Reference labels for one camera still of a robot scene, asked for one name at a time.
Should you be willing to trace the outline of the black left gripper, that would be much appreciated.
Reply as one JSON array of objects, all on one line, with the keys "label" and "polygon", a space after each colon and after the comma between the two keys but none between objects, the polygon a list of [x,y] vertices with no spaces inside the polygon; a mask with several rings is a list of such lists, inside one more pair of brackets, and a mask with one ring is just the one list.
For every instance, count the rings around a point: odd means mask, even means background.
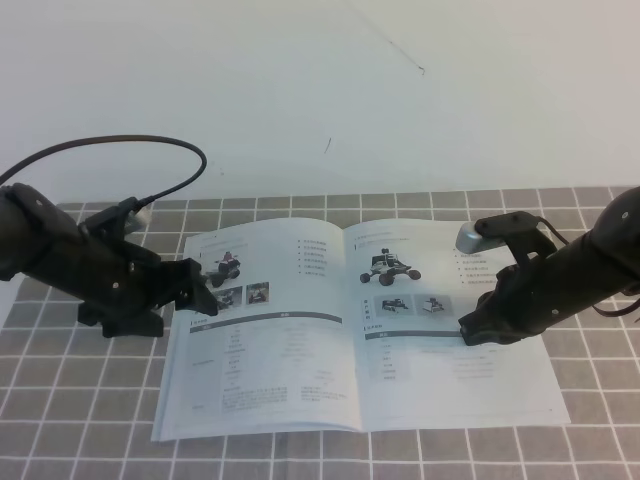
[{"label": "black left gripper", "polygon": [[163,336],[155,310],[218,314],[218,302],[193,259],[163,261],[124,240],[105,243],[78,228],[43,231],[29,261],[29,276],[81,301],[77,321],[99,325],[105,338]]}]

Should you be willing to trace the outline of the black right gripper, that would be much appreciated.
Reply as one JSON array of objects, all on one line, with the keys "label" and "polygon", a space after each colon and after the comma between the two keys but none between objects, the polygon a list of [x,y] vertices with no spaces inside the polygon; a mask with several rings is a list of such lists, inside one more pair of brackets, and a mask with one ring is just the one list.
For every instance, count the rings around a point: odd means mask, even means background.
[{"label": "black right gripper", "polygon": [[498,274],[493,292],[458,323],[467,346],[509,345],[592,306],[595,249],[587,235]]}]

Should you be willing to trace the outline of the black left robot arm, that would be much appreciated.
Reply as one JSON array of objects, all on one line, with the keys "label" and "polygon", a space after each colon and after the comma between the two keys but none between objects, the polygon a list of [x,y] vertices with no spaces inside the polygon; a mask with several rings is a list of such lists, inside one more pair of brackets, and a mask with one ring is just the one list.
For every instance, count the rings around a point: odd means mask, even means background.
[{"label": "black left robot arm", "polygon": [[128,198],[76,223],[28,185],[2,188],[2,280],[22,273],[75,297],[78,322],[100,325],[106,338],[162,336],[156,311],[167,304],[216,315],[198,262],[164,261],[126,241],[143,207]]}]

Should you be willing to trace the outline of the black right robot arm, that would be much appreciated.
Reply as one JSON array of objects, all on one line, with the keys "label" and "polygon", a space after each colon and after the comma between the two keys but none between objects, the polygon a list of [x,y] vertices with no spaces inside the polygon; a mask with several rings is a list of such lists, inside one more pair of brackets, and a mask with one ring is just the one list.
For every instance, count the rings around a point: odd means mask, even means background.
[{"label": "black right robot arm", "polygon": [[495,288],[459,320],[468,346],[510,345],[618,293],[639,292],[639,190],[615,198],[594,227],[556,248],[539,230],[543,218],[516,211],[460,228],[457,249],[475,254],[502,246],[514,264],[501,269]]}]

